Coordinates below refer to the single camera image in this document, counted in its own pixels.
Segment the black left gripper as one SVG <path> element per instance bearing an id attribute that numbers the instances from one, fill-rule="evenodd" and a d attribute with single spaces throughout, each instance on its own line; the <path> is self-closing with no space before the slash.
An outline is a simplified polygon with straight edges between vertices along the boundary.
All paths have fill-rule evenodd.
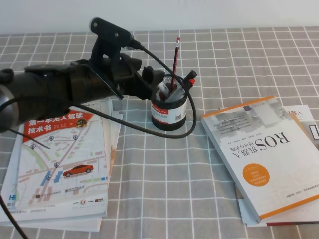
<path id="1" fill-rule="evenodd" d="M 142 60 L 132 58 L 125 53 L 120 54 L 119 65 L 113 72 L 113 83 L 122 95 L 134 96 L 141 100 L 151 98 L 152 91 L 163 81 L 164 71 L 154 70 L 152 66 L 139 70 Z"/>

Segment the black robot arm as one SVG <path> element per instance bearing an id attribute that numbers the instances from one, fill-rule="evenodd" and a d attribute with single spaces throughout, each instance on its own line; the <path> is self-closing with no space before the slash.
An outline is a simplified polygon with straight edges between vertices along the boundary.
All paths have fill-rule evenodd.
<path id="1" fill-rule="evenodd" d="M 70 64 L 43 64 L 25 68 L 15 74 L 7 68 L 0 72 L 0 102 L 19 99 L 0 108 L 0 130 L 5 132 L 30 120 L 45 120 L 62 116 L 75 104 L 116 95 L 152 99 L 164 71 L 142 61 L 120 54 L 110 58 L 81 59 Z"/>

